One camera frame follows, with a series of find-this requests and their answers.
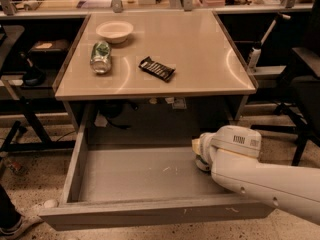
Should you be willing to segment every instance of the white bowl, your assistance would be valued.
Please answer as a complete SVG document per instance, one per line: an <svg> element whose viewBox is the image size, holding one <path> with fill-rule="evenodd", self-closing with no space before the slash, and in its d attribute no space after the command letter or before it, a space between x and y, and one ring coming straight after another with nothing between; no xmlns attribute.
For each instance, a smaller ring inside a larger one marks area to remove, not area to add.
<svg viewBox="0 0 320 240"><path fill-rule="evenodd" d="M126 21L108 21L96 28L96 33L105 38L108 43L118 44L127 40L133 26Z"/></svg>

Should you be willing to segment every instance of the floor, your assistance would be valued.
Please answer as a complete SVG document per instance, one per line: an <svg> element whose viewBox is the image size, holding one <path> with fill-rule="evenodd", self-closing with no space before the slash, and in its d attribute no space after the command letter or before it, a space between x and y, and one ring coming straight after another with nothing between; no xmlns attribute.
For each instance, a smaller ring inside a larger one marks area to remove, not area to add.
<svg viewBox="0 0 320 240"><path fill-rule="evenodd" d="M238 125L250 126L252 123L290 124L286 116L273 116L272 106L263 108L250 106L246 109ZM72 126L65 114L48 117L39 115L53 140L75 139ZM17 116L0 117L0 138L3 139ZM289 164L294 152L294 138L285 134L262 132L261 160L278 164ZM17 142L34 140L32 129L15 139ZM308 143L301 165L319 167L317 154L319 149ZM57 199L62 192L72 151L24 152L9 154L28 169L23 176L13 174L3 165L0 169L0 182L7 190L12 201L20 210L48 199ZM196 224L175 224L167 226L145 226L130 228L112 228L99 230L80 230L57 232L48 224L42 223L32 227L20 239L45 240L157 240L157 239L319 239L320 226L274 210L267 218L253 220L220 221Z"/></svg>

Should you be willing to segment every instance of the black chair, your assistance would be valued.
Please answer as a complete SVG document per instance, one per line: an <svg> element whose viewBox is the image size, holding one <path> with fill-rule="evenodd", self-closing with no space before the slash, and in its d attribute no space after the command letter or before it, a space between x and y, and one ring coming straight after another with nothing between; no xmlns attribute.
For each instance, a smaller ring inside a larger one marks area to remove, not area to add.
<svg viewBox="0 0 320 240"><path fill-rule="evenodd" d="M290 62L277 79L281 93L289 91L293 104L281 103L275 114L286 114L295 126L252 125L251 129L297 134L292 161L297 166L308 140L320 147L320 0L315 0L301 47L292 49Z"/></svg>

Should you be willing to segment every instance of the white robotic arm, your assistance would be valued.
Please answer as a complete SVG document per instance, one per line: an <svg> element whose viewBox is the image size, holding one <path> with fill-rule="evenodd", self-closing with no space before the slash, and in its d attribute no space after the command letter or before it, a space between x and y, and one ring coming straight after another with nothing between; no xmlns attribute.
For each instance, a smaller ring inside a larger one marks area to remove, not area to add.
<svg viewBox="0 0 320 240"><path fill-rule="evenodd" d="M193 140L197 166L219 185L320 225L320 170L258 161L261 135L224 126Z"/></svg>

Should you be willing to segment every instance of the white tabletop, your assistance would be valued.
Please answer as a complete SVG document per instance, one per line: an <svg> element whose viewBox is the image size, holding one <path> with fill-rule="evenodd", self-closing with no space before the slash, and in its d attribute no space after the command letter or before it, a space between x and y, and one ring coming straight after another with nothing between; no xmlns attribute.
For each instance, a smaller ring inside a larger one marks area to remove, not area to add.
<svg viewBox="0 0 320 240"><path fill-rule="evenodd" d="M134 31L124 43L112 45L112 70L97 75L89 65L93 45L103 40L96 27L111 20L130 22ZM169 83L138 67L147 56L176 69ZM131 11L91 15L56 98L247 95L255 91L211 11Z"/></svg>

